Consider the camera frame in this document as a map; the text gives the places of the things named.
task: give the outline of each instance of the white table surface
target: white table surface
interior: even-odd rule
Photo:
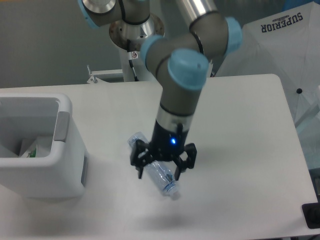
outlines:
[[[127,139],[151,137],[156,82],[0,89],[65,93],[90,153],[81,198],[38,200],[0,186],[0,239],[248,240],[319,234],[301,209],[316,202],[294,123],[275,75],[207,80],[186,143],[194,169],[178,200],[130,166]]]

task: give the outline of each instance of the robotic arm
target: robotic arm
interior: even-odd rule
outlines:
[[[79,1],[83,2],[84,10],[96,25],[121,20],[132,28],[143,26],[150,19],[148,0]],[[137,140],[130,156],[139,178],[144,166],[154,160],[174,161],[176,180],[186,169],[194,167],[196,146],[193,143],[185,145],[185,142],[206,82],[209,62],[216,56],[235,51],[242,42],[239,23],[234,18],[223,18],[213,0],[176,2],[189,25],[189,33],[167,40],[155,32],[144,37],[142,46],[141,42],[135,44],[146,68],[163,88],[152,139],[150,143]],[[127,40],[128,52],[132,42],[135,41]],[[180,157],[183,152],[187,153],[186,160]]]

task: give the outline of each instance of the white plastic container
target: white plastic container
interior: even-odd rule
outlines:
[[[23,139],[52,137],[45,157],[17,157]],[[87,150],[64,94],[0,94],[0,184],[34,198],[84,193]]]

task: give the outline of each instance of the metal cylinder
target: metal cylinder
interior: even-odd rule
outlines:
[[[93,13],[105,14],[112,10],[116,0],[82,0],[83,5]]]
[[[217,11],[213,0],[177,0],[176,2],[188,26],[202,15]]]

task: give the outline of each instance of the gray floor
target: gray floor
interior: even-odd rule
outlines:
[[[281,11],[285,0],[216,0],[242,25]],[[166,37],[187,32],[173,0],[152,0]],[[76,0],[0,2],[0,88],[83,84],[92,71],[120,68],[108,26],[90,29]],[[214,69],[222,58],[216,59]]]

